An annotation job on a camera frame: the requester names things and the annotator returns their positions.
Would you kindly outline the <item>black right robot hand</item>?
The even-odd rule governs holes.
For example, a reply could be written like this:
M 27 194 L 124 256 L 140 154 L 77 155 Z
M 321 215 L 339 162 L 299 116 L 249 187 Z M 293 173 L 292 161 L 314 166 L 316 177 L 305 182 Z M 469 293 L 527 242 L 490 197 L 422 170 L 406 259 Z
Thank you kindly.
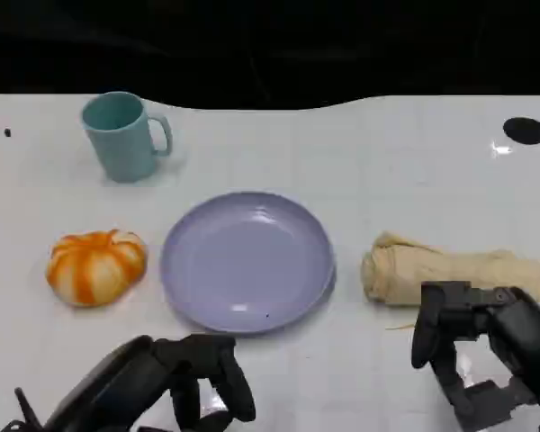
M 456 342 L 482 335 L 512 374 L 505 387 L 492 380 L 465 386 L 456 370 Z M 464 281 L 424 282 L 411 364 L 431 366 L 464 431 L 508 421 L 521 405 L 540 407 L 540 305 L 518 287 L 483 290 Z

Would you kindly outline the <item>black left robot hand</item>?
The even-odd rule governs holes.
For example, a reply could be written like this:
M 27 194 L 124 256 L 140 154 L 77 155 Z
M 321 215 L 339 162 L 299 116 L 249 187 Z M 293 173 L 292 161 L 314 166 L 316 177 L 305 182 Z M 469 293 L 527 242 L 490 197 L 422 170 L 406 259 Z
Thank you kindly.
M 136 337 L 114 349 L 62 400 L 47 431 L 128 431 L 165 392 L 183 431 L 223 431 L 256 417 L 233 337 Z

